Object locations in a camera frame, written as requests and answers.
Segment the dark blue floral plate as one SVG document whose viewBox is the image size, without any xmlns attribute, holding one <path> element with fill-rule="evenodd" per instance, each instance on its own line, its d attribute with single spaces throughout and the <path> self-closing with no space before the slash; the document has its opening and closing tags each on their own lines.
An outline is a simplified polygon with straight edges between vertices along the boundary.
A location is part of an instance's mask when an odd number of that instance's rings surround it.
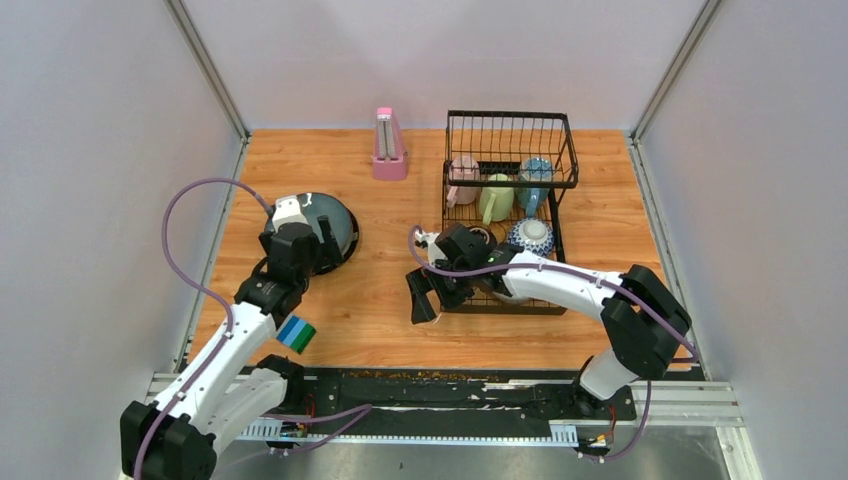
<svg viewBox="0 0 848 480">
<path fill-rule="evenodd" d="M 304 192 L 295 194 L 302 205 L 303 214 L 308 220 L 308 224 L 316 233 L 321 244 L 322 234 L 318 225 L 317 218 L 326 215 L 335 234 L 336 240 L 342 251 L 345 251 L 349 245 L 351 234 L 351 222 L 347 215 L 349 210 L 340 200 L 329 194 L 320 192 Z M 266 223 L 266 231 L 274 232 L 271 226 L 271 217 Z"/>
</svg>

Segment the black gold patterned bowl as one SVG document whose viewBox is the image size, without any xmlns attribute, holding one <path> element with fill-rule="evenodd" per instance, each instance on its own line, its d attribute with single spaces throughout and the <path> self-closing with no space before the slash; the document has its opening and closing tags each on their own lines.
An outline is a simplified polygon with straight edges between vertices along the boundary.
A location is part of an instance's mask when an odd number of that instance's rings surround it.
<svg viewBox="0 0 848 480">
<path fill-rule="evenodd" d="M 496 235 L 486 226 L 470 226 L 469 232 L 483 240 L 490 248 L 494 248 L 498 244 Z"/>
</svg>

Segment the pink metronome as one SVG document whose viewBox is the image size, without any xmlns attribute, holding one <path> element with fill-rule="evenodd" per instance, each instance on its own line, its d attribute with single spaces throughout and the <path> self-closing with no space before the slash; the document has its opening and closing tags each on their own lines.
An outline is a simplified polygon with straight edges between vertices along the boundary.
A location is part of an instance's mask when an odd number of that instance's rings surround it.
<svg viewBox="0 0 848 480">
<path fill-rule="evenodd" d="M 401 181 L 408 175 L 408 150 L 398 119 L 390 107 L 376 110 L 372 177 L 380 181 Z"/>
</svg>

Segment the green handled cream mug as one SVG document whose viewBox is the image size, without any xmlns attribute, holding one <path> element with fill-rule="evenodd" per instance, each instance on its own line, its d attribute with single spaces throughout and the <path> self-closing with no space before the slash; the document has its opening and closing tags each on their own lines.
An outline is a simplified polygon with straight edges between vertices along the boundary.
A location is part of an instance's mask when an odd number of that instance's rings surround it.
<svg viewBox="0 0 848 480">
<path fill-rule="evenodd" d="M 495 186 L 494 182 L 510 182 L 512 178 L 503 173 L 489 175 L 478 201 L 478 212 L 484 225 L 506 220 L 512 211 L 514 188 L 511 184 Z"/>
</svg>

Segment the red patterned bowl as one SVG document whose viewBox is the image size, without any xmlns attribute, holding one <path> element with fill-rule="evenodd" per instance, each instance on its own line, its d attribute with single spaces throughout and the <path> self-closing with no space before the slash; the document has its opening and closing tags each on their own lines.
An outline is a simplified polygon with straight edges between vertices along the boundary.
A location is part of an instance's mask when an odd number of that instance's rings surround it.
<svg viewBox="0 0 848 480">
<path fill-rule="evenodd" d="M 506 242 L 541 257 L 550 255 L 555 246 L 552 227 L 537 218 L 524 218 L 516 222 L 509 230 Z"/>
</svg>

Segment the pink mug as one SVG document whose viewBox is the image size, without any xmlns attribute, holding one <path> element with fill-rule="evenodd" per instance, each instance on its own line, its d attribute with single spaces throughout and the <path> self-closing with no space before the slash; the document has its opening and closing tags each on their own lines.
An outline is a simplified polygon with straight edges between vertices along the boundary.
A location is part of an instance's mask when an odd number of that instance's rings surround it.
<svg viewBox="0 0 848 480">
<path fill-rule="evenodd" d="M 451 163 L 448 174 L 449 180 L 477 181 L 480 179 L 478 162 L 467 154 L 455 157 Z M 457 205 L 472 204 L 478 195 L 477 186 L 451 184 L 446 195 L 446 205 L 453 208 Z"/>
</svg>

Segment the black wire dish rack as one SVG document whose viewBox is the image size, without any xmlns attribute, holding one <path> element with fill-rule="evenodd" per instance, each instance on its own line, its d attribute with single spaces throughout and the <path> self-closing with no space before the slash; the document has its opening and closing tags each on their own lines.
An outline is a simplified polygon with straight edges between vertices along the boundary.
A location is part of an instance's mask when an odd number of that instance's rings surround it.
<svg viewBox="0 0 848 480">
<path fill-rule="evenodd" d="M 521 163 L 531 157 L 543 157 L 553 164 L 554 174 L 553 180 L 546 184 L 548 194 L 533 218 L 552 227 L 555 246 L 547 257 L 563 262 L 565 250 L 559 205 L 565 192 L 577 186 L 579 173 L 568 116 L 546 112 L 450 110 L 447 113 L 445 133 L 442 225 L 448 227 L 462 223 L 466 226 L 486 226 L 496 235 L 498 243 L 504 241 L 516 222 L 529 218 L 518 202 L 518 189 L 526 185 L 518 179 Z M 451 161 L 463 154 L 471 155 L 478 162 L 479 180 L 448 179 Z M 512 178 L 510 182 L 494 182 L 494 185 L 513 186 L 513 208 L 506 220 L 484 225 L 478 212 L 479 194 L 486 185 L 486 178 L 497 173 Z M 477 186 L 479 192 L 476 200 L 469 205 L 448 208 L 446 195 L 451 184 Z"/>
</svg>

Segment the blue mug yellow inside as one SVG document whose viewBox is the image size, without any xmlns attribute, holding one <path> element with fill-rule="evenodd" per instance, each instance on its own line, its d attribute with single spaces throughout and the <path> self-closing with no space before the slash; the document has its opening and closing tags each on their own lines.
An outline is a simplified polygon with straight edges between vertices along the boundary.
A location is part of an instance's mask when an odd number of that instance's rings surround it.
<svg viewBox="0 0 848 480">
<path fill-rule="evenodd" d="M 526 185 L 518 189 L 518 202 L 526 217 L 536 216 L 548 194 L 546 184 L 553 180 L 553 174 L 553 164 L 546 158 L 531 157 L 521 163 L 518 179 Z"/>
</svg>

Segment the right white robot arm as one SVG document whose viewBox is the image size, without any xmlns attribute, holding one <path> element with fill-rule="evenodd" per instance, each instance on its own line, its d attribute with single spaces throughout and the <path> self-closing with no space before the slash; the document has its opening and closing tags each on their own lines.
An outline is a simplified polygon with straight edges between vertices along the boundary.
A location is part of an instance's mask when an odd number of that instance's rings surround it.
<svg viewBox="0 0 848 480">
<path fill-rule="evenodd" d="M 581 268 L 515 244 L 491 245 L 462 224 L 442 232 L 415 225 L 407 243 L 419 265 L 407 276 L 415 323 L 435 319 L 427 298 L 431 291 L 448 308 L 481 291 L 510 300 L 542 300 L 599 321 L 610 346 L 587 360 L 570 392 L 573 408 L 584 417 L 601 414 L 614 394 L 636 380 L 662 379 L 679 349 L 687 350 L 691 361 L 700 360 L 687 338 L 690 315 L 642 265 L 626 272 Z"/>
</svg>

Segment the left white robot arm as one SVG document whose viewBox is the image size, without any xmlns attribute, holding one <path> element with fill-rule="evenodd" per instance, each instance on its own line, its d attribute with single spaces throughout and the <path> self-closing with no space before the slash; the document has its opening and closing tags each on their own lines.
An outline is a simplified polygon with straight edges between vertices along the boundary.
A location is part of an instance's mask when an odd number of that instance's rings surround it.
<svg viewBox="0 0 848 480">
<path fill-rule="evenodd" d="M 262 413 L 298 411 L 302 366 L 268 355 L 248 380 L 232 381 L 253 353 L 276 339 L 300 353 L 315 328 L 294 315 L 317 264 L 342 257 L 329 219 L 294 221 L 263 232 L 265 257 L 240 286 L 226 319 L 200 354 L 153 401 L 133 401 L 120 417 L 121 468 L 133 479 L 209 479 L 219 455 Z"/>
</svg>

